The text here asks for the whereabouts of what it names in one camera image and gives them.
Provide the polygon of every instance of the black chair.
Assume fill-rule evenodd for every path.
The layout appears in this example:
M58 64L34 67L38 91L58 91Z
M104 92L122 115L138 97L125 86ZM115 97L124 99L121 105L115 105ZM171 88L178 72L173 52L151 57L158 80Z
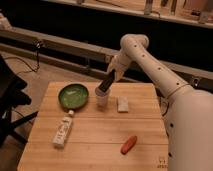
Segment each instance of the black chair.
M27 83L14 74L0 55L0 147L8 135L24 144L27 142L15 132L15 128L36 117L37 112L13 122L11 120L14 107L31 103L29 96L21 91L26 86Z

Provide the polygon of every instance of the wooden table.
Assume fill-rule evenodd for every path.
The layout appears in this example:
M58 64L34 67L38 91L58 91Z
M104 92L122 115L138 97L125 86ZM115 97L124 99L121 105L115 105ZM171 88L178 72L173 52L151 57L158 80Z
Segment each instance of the wooden table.
M152 84L114 83L108 106L98 108L94 89L100 83L81 82L89 101L76 111L64 149L52 140L66 113L58 93L68 82L50 83L26 144L18 171L166 171L168 139ZM129 113L117 112L117 97L127 97ZM122 155L122 144L132 135L136 145Z

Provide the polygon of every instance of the green plate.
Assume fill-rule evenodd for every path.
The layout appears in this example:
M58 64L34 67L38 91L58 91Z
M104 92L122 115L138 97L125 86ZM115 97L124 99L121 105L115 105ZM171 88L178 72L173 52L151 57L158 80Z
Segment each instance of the green plate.
M65 109L78 109L84 106L88 100L88 89L82 84L70 84L64 87L58 99L61 106Z

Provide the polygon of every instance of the sausage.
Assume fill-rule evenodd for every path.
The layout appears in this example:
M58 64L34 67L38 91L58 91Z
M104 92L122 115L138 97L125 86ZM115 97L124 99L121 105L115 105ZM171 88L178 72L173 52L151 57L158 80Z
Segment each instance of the sausage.
M137 139L138 139L137 136L131 136L121 147L121 153L124 155L128 153L128 151L131 150L131 148L137 142Z

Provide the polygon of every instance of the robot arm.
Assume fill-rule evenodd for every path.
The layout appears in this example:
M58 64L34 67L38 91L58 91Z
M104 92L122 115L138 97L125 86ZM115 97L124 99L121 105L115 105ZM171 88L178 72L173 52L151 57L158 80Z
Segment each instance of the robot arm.
M145 35L128 34L121 39L121 50L112 59L108 72L115 70L115 81L118 81L135 61L153 81L165 98L175 99L179 94L193 88L168 67L156 60L147 50L149 40Z
M170 103L164 117L169 135L168 171L213 170L213 95L195 90L146 51L145 35L125 35L98 90L107 92L135 61Z

